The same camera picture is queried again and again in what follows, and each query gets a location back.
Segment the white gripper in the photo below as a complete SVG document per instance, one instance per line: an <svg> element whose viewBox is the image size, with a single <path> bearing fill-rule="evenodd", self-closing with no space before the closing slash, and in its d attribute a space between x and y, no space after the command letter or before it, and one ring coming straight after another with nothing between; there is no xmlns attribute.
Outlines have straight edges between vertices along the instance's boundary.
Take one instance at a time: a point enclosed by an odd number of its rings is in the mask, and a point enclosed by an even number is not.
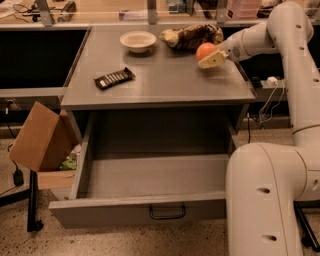
<svg viewBox="0 0 320 256"><path fill-rule="evenodd" d="M239 40L225 40L218 45L218 49L207 55L199 55L198 66L201 69L208 69L223 65L226 59L233 62L243 60L243 49Z"/></svg>

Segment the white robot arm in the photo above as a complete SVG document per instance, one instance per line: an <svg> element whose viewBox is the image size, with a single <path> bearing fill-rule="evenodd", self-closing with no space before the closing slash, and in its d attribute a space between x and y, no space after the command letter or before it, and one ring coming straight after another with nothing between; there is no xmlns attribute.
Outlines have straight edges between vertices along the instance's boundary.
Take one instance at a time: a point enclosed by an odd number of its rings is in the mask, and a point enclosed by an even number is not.
<svg viewBox="0 0 320 256"><path fill-rule="evenodd" d="M267 53L279 53L283 65L294 144L249 143L230 157L229 256L303 256L294 203L317 200L320 180L320 74L308 50L312 36L301 5L287 1L265 22L197 56L202 69Z"/></svg>

